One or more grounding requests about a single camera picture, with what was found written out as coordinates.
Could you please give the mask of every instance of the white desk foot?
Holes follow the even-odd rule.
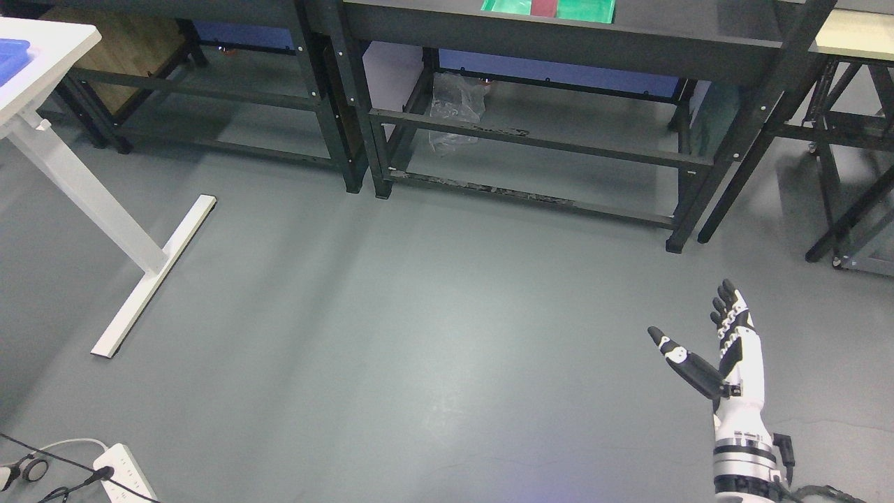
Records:
[[[146,308],[149,299],[155,294],[158,287],[164,281],[167,273],[173,267],[174,262],[180,258],[180,254],[190,243],[192,236],[198,231],[198,228],[205,221],[205,217],[211,211],[211,208],[217,203],[214,196],[200,195],[196,203],[192,205],[189,213],[183,221],[177,226],[177,229],[171,234],[162,251],[167,256],[161,271],[158,274],[146,273],[143,278],[134,287],[133,292],[127,297],[124,305],[118,311],[118,314],[112,319],[108,328],[105,329],[103,335],[99,338],[91,353],[98,356],[111,358],[118,351],[118,346],[127,336],[127,333],[133,327],[133,324],[139,318],[139,315]]]

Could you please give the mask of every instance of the blue bin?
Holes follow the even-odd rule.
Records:
[[[27,40],[0,38],[0,86],[28,64]]]

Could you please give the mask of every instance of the electrical outlet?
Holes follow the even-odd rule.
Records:
[[[103,466],[111,466],[114,468],[112,480],[126,486],[134,491],[156,499],[156,494],[149,486],[146,475],[139,469],[137,460],[133,458],[131,450],[124,444],[115,444],[109,448],[102,456],[93,462],[93,469],[98,470]],[[109,481],[102,481],[105,493],[108,494],[112,503],[140,503],[145,499],[140,498],[136,494],[130,493]]]

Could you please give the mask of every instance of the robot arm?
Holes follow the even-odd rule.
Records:
[[[761,419],[763,353],[745,299],[729,280],[723,281],[717,293],[711,320],[720,340],[719,369],[658,328],[650,327],[648,332],[670,367],[713,401],[718,503],[775,503],[782,500],[782,494],[772,446],[780,446],[790,482],[794,467],[791,439],[784,435],[774,438]]]

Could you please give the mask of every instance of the clear plastic bag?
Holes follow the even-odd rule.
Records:
[[[456,73],[436,73],[430,116],[478,124],[485,112],[485,95],[489,89],[479,79],[463,77]],[[452,153],[457,145],[477,141],[478,138],[474,136],[452,132],[428,132],[428,142],[434,153],[439,156]]]

